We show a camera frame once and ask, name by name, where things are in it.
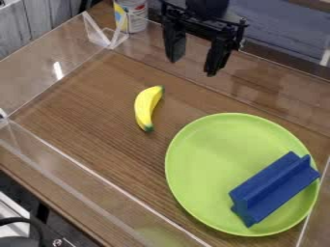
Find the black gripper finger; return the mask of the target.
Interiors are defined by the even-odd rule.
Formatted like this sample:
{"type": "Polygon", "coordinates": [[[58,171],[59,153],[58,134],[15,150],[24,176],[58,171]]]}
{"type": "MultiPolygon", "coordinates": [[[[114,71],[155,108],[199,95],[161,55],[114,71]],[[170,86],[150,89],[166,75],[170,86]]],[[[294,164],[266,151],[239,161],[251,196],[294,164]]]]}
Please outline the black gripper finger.
{"type": "Polygon", "coordinates": [[[234,42],[231,39],[218,36],[213,42],[206,55],[203,71],[209,77],[215,76],[229,61],[234,42]]]}
{"type": "Polygon", "coordinates": [[[165,54],[175,63],[186,54],[186,30],[181,23],[166,17],[163,19],[165,54]]]}

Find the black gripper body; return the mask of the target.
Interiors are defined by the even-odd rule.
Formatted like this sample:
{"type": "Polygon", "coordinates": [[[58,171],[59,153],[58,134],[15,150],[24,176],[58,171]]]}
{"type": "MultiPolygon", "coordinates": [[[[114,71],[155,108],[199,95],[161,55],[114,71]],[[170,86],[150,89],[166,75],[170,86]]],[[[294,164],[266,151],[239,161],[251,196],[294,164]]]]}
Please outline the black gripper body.
{"type": "Polygon", "coordinates": [[[217,35],[234,43],[234,49],[242,48],[245,29],[249,26],[245,17],[230,10],[231,0],[161,0],[163,21],[174,22],[190,34],[211,40],[217,35]]]}

